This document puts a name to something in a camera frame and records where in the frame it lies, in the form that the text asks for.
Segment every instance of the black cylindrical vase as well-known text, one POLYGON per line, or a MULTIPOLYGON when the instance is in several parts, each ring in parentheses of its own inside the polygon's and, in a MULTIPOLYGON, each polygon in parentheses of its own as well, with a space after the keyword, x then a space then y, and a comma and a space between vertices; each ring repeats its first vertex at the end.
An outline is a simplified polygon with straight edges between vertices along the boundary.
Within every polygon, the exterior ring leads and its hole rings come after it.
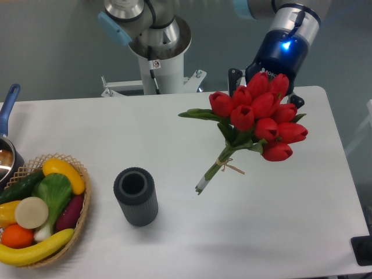
POLYGON ((148 225, 158 214, 155 183, 144 169, 123 170, 115 179, 114 194, 126 219, 134 226, 148 225))

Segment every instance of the wicker basket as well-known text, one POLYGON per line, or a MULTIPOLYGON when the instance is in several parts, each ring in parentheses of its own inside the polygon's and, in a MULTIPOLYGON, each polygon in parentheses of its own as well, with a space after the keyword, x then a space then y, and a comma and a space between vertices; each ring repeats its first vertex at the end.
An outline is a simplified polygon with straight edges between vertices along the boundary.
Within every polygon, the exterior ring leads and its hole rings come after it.
POLYGON ((34 160, 30 160, 28 161, 28 163, 25 163, 23 167, 20 167, 18 171, 14 174, 14 176, 10 179, 6 187, 11 187, 14 183, 19 181, 21 178, 27 176, 28 174, 32 173, 34 170, 41 169, 44 162, 50 158, 58 158, 58 159, 61 159, 61 160, 64 160, 70 163, 82 176, 84 183, 85 183, 85 195, 84 195, 83 209, 81 210, 80 218, 76 224, 72 239, 65 245, 65 247, 63 247, 62 249, 60 249, 53 255, 40 260, 39 262, 35 262, 35 263, 28 264, 26 266, 21 266, 21 267, 28 267, 28 268, 41 267, 41 266, 45 266, 47 264, 53 263, 54 261, 62 257, 76 242, 83 228, 85 219, 87 217, 87 212, 88 212, 89 204, 91 201, 91 184, 89 180, 89 175, 84 165, 81 164, 78 160, 72 158, 71 156, 60 155, 56 153, 54 155, 48 154, 48 155, 42 155, 41 157, 36 157, 34 160))

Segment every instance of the red tulip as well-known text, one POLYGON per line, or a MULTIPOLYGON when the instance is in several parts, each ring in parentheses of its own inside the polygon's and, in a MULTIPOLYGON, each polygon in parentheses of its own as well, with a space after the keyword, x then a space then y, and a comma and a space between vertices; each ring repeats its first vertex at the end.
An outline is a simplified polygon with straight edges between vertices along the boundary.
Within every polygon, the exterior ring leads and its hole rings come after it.
POLYGON ((240 131, 248 131, 255 122, 255 116, 250 106, 240 105, 230 116, 231 124, 240 131))
POLYGON ((254 99, 251 107, 255 114, 255 118, 261 119, 270 117, 279 107, 279 104, 280 98, 278 98, 278 94, 268 92, 254 99))
POLYGON ((271 162, 287 160, 293 154, 288 144, 280 141, 273 141, 263 145, 262 156, 271 162))
POLYGON ((271 118, 262 118, 256 122, 255 136, 258 139, 273 141, 279 135, 278 124, 271 118))
POLYGON ((271 115, 271 118, 275 120, 276 123, 280 124, 282 122, 290 122, 295 118, 297 114, 297 108, 293 103, 283 103, 279 105, 277 110, 271 115))
POLYGON ((283 99, 288 91, 289 79, 284 74, 277 75, 269 84, 269 91, 280 93, 280 98, 283 99))
POLYGON ((279 124, 279 136, 281 137, 281 142, 286 144, 303 141, 307 134, 308 131, 303 125, 291 122, 283 122, 279 124))
POLYGON ((229 117, 234 109, 234 102, 231 97, 222 92, 215 92, 209 95, 210 106, 215 115, 229 117))
POLYGON ((247 105, 249 106, 252 103, 252 96, 248 92, 246 86, 239 86, 232 96, 232 100, 234 101, 234 105, 237 108, 240 105, 247 105))
POLYGON ((246 87, 254 100, 269 90, 269 76, 266 72, 256 73, 246 87))

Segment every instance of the lettuce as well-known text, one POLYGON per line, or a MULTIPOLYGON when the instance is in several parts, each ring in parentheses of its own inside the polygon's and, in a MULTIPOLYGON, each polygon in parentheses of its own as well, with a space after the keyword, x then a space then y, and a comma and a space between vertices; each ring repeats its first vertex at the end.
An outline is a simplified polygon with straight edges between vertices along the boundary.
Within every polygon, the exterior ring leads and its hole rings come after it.
POLYGON ((32 196, 41 198, 49 209, 48 219, 35 232, 34 238, 37 242, 43 241, 53 234, 54 225, 69 203, 71 195, 71 183, 63 174, 51 173, 35 186, 32 196))

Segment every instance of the gray floor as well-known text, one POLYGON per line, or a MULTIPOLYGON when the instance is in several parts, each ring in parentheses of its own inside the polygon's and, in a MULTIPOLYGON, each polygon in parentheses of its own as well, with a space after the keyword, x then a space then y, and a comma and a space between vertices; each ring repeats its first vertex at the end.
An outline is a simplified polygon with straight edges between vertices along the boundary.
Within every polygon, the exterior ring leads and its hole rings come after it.
MULTIPOLYGON (((139 80, 136 58, 108 40, 98 24, 102 2, 0 1, 0 102, 12 83, 21 84, 19 100, 28 101, 99 97, 101 75, 106 81, 139 80)), ((185 75, 207 71, 206 91, 227 89, 227 70, 250 64, 270 25, 270 20, 238 18, 231 3, 176 0, 176 12, 193 36, 185 75)), ((371 9, 371 0, 335 0, 296 79, 297 86, 319 85, 327 91, 344 146, 353 140, 372 99, 371 9)), ((348 157, 363 205, 372 204, 370 130, 348 157)))

